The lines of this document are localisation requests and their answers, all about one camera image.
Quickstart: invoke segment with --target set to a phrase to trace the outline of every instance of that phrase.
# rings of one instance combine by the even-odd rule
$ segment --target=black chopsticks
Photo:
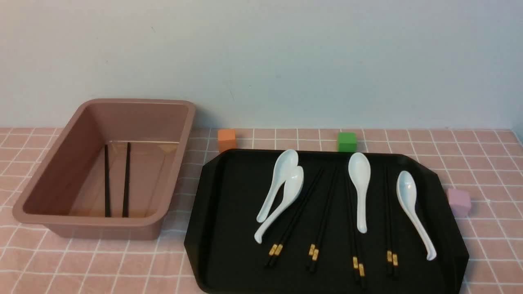
[[[387,275],[398,278],[400,275],[400,268],[397,256],[397,240],[393,238],[394,224],[393,215],[394,209],[391,204],[391,191],[389,190],[389,170],[386,166],[383,168],[383,181],[384,181],[384,193],[385,193],[385,249],[386,249],[386,264],[387,264]]]
[[[122,217],[129,217],[129,169],[131,165],[131,143],[127,142],[127,157],[126,157],[126,179],[123,187],[123,208]]]
[[[105,166],[105,217],[111,217],[111,191],[109,186],[109,147],[104,147],[104,166]]]
[[[385,196],[385,251],[386,251],[386,269],[387,275],[391,276],[393,274],[393,265],[392,265],[392,223],[391,223],[391,204],[390,204],[390,195],[389,195],[389,175],[387,167],[383,167],[383,193]]]
[[[350,235],[352,238],[351,243],[351,253],[353,255],[352,260],[352,266],[353,266],[353,276],[355,282],[360,282],[361,287],[363,289],[367,288],[367,277],[365,274],[365,255],[363,250],[363,245],[361,243],[361,235],[357,231],[355,223],[356,223],[356,203],[353,202],[353,195],[356,193],[352,192],[352,184],[349,178],[346,176],[345,178],[345,188],[346,188],[346,196],[347,196],[347,203],[348,203],[348,217],[349,217],[349,226],[350,226]]]
[[[296,212],[294,213],[289,225],[285,229],[283,235],[280,237],[278,243],[275,243],[272,245],[272,247],[269,251],[269,258],[267,259],[267,262],[265,264],[266,266],[274,266],[276,264],[276,262],[278,261],[278,257],[280,256],[281,251],[283,250],[283,245],[286,244],[286,242],[290,238],[290,235],[292,234],[292,231],[296,227],[296,224],[300,220],[300,217],[303,214],[303,210],[305,209],[305,206],[307,206],[307,203],[309,202],[309,199],[311,198],[311,195],[313,194],[316,184],[319,181],[322,173],[323,173],[323,168],[320,167],[320,169],[314,176],[314,179],[312,180],[310,186],[306,190],[306,194],[303,196],[302,201],[298,205],[298,208],[297,208]]]
[[[353,210],[352,195],[350,189],[350,180],[348,176],[344,176],[345,179],[345,199],[347,202],[347,219],[348,219],[348,233],[350,242],[350,253],[353,257],[353,277],[355,282],[360,281],[359,273],[359,262],[358,262],[358,248],[356,244],[356,230],[354,226],[354,216],[356,215]]]
[[[336,175],[338,173],[338,168],[336,167],[332,174],[331,184],[329,185],[328,192],[327,192],[327,200],[325,200],[325,206],[323,208],[323,215],[322,220],[320,223],[320,228],[318,230],[318,234],[316,236],[315,243],[312,243],[309,247],[309,256],[311,257],[311,260],[309,262],[309,271],[311,273],[316,271],[316,265],[317,261],[320,255],[320,249],[322,248],[323,239],[325,236],[325,228],[327,227],[328,219],[330,216],[330,210],[331,210],[331,204],[332,199],[334,198],[334,185],[336,184]]]

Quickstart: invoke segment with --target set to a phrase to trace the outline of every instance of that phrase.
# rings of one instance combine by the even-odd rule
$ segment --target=white spoon
[[[363,153],[354,153],[349,160],[349,176],[356,187],[358,206],[356,209],[356,227],[360,233],[367,232],[366,201],[370,182],[370,163]]]
[[[270,216],[261,224],[254,239],[258,244],[262,243],[262,236],[270,225],[284,212],[299,196],[303,186],[303,168],[295,166],[285,182],[283,187],[283,200],[280,205],[270,214]]]
[[[416,214],[416,183],[409,172],[400,172],[400,175],[397,177],[396,193],[401,208],[403,208],[408,218],[411,219],[416,231],[418,231],[419,236],[422,238],[423,244],[425,244],[427,260],[433,260],[436,258],[436,249]]]
[[[269,215],[270,207],[276,198],[276,193],[280,189],[281,185],[289,177],[290,172],[293,168],[298,165],[298,153],[293,150],[283,151],[276,163],[274,164],[274,171],[272,172],[272,183],[270,184],[269,193],[265,198],[265,202],[261,206],[260,212],[256,217],[256,221],[264,222],[267,216]]]

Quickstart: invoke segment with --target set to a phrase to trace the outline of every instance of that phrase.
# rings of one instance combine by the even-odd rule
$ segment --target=black tray
[[[303,187],[320,166],[325,168],[316,192],[274,268],[265,268],[267,253],[278,241],[299,199],[266,231],[262,245],[254,240],[256,216],[267,196],[276,158],[282,151],[229,150],[207,163],[201,172],[189,221],[185,248],[199,287],[208,293],[459,293],[469,253],[454,220],[438,176],[415,160],[398,154],[366,154],[372,168],[367,194],[367,234],[361,235],[367,289],[354,283],[349,255],[347,173],[338,173],[331,215],[316,272],[305,270],[309,246],[317,232],[323,203],[335,166],[347,168],[351,153],[300,151]],[[386,276],[383,167],[389,170],[391,205],[396,213],[400,275]],[[418,190],[416,212],[438,256],[426,260],[425,247],[398,204],[395,181],[409,171]],[[281,201],[281,195],[272,206]]]

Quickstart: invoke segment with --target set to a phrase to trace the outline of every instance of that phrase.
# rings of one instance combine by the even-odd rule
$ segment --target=pink tiled surface
[[[470,262],[462,293],[523,293],[523,146],[507,130],[361,130],[362,152],[403,153],[434,170],[445,188],[467,190],[457,219]],[[11,210],[61,129],[0,128],[1,293],[201,293],[183,239],[202,165],[216,130],[191,133],[163,230],[154,241],[63,239],[20,224]],[[340,129],[237,129],[240,148],[335,151]]]

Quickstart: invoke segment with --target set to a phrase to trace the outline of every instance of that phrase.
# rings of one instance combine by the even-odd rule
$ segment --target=tray
[[[13,207],[22,223],[63,237],[154,239],[173,196],[195,107],[187,101],[94,99],[82,104]],[[127,142],[129,217],[122,217]],[[108,144],[111,217],[105,216]]]
[[[270,186],[272,169],[282,151],[229,150],[207,163],[195,198],[185,248],[199,287],[208,293],[459,293],[469,253],[435,173],[398,154],[366,154],[372,168],[367,195],[367,234],[362,235],[368,287],[352,277],[344,185],[338,180],[330,220],[317,270],[305,270],[307,253],[321,219],[331,174],[344,166],[351,153],[298,152],[306,188],[324,166],[292,237],[274,268],[265,268],[267,253],[281,236],[297,208],[296,202],[267,230],[261,245],[254,241],[256,215]],[[399,238],[400,275],[386,276],[383,167],[389,170],[392,216]],[[416,212],[430,235],[438,256],[429,262],[414,226],[397,202],[395,181],[409,171],[417,185]],[[281,199],[277,198],[273,209]]]

